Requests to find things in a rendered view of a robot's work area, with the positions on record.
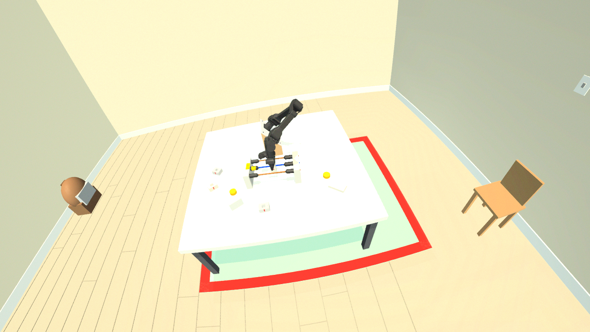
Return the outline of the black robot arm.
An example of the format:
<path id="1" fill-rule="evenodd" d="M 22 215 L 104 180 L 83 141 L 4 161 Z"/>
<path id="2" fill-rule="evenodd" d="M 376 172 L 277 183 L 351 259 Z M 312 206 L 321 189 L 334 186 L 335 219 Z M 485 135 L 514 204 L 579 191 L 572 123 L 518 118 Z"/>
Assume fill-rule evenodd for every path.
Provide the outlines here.
<path id="1" fill-rule="evenodd" d="M 270 132 L 268 136 L 264 138 L 264 146 L 269 152 L 275 150 L 275 144 L 279 143 L 283 130 L 301 111 L 303 111 L 303 104 L 295 98 L 284 111 L 268 116 L 268 122 L 264 124 L 264 128 Z M 271 130 L 273 126 L 275 126 L 275 128 Z M 259 153 L 259 159 L 261 160 L 263 158 L 268 158 L 266 151 Z"/>

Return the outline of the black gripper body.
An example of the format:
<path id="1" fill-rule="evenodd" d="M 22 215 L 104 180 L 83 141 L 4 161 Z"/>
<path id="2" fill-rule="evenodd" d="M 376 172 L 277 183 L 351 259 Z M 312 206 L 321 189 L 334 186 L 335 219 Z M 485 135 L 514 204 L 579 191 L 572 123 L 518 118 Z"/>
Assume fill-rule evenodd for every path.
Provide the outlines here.
<path id="1" fill-rule="evenodd" d="M 267 149 L 265 149 L 265 151 L 267 152 L 267 159 L 265 160 L 265 164 L 274 164 L 275 163 L 275 151 L 269 152 Z"/>

